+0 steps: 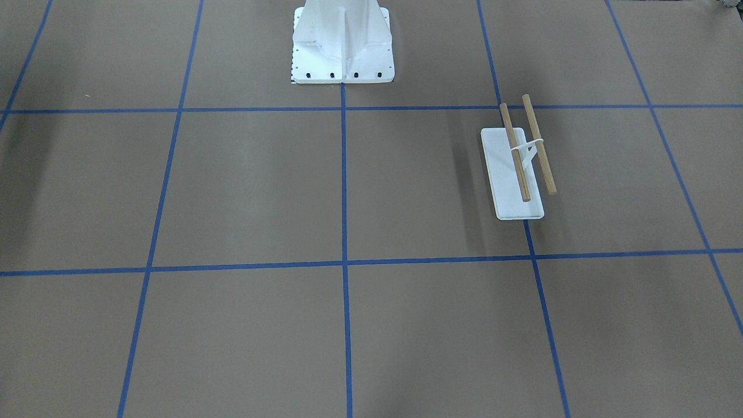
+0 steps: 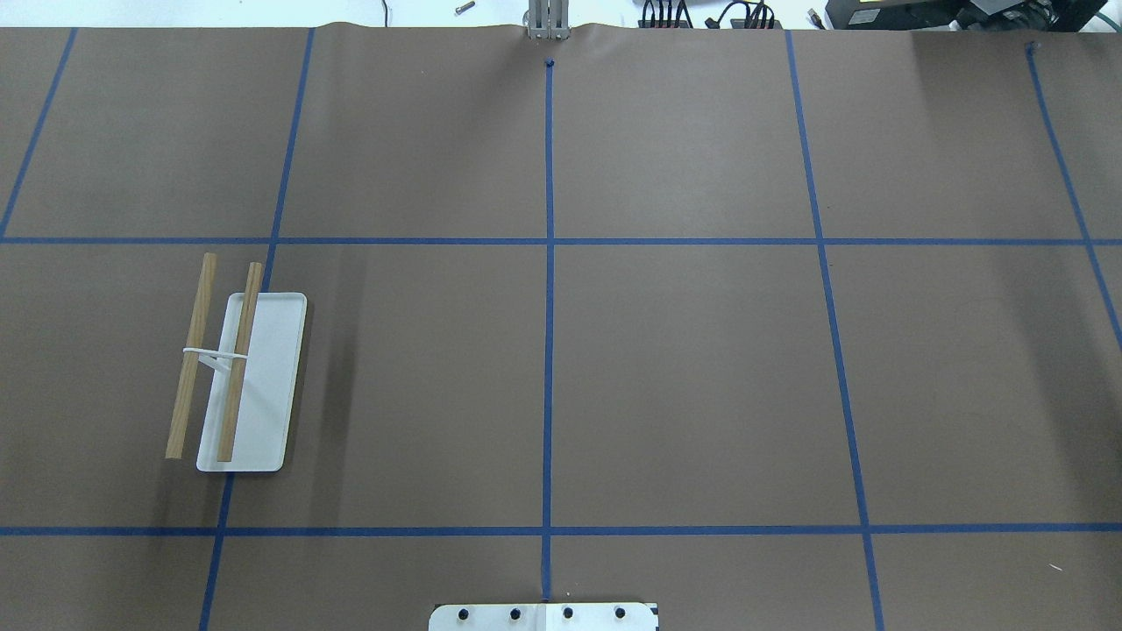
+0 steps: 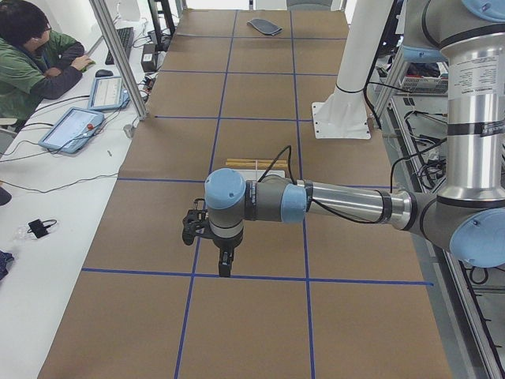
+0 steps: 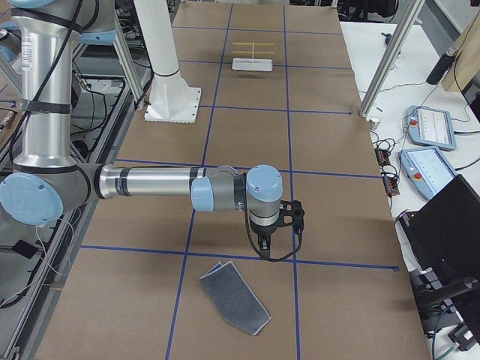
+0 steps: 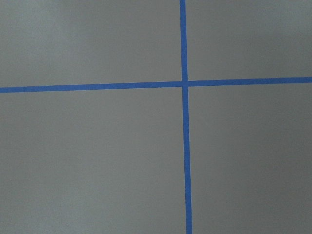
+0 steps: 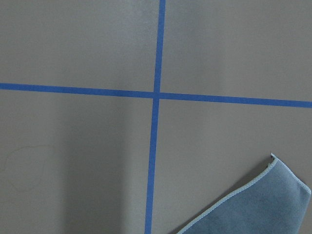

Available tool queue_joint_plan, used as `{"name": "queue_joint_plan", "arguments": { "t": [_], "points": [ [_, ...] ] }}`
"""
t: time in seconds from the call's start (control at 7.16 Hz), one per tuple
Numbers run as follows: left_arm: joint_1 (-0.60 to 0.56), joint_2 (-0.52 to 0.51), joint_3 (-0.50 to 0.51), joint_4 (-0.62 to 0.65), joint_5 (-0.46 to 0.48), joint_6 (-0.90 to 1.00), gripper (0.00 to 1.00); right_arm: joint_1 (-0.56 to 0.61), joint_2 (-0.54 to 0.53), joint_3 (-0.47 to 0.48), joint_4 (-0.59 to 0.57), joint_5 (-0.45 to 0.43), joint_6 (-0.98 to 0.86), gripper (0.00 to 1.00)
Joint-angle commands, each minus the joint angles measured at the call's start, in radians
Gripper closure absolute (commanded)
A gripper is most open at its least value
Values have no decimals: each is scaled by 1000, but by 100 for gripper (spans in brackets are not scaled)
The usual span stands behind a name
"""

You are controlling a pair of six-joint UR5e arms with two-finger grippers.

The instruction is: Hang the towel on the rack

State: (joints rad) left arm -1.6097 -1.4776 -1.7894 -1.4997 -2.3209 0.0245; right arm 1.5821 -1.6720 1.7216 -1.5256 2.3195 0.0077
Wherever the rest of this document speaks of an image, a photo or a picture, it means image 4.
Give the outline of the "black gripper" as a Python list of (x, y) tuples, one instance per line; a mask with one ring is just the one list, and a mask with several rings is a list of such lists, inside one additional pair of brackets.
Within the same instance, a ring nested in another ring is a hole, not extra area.
[(250, 221), (250, 228), (257, 235), (260, 256), (270, 258), (270, 236), (276, 231), (278, 226), (275, 224), (263, 226)]

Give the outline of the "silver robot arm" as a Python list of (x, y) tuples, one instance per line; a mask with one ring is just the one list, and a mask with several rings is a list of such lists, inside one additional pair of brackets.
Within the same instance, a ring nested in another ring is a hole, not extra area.
[(22, 151), (1, 183), (1, 205), (16, 221), (41, 225), (96, 199), (188, 195), (198, 212), (244, 212), (254, 251), (270, 259), (270, 237), (285, 208), (280, 173), (259, 165), (244, 174), (228, 166), (124, 167), (77, 163), (70, 154), (74, 42), (116, 40), (113, 1), (13, 1), (21, 31)]

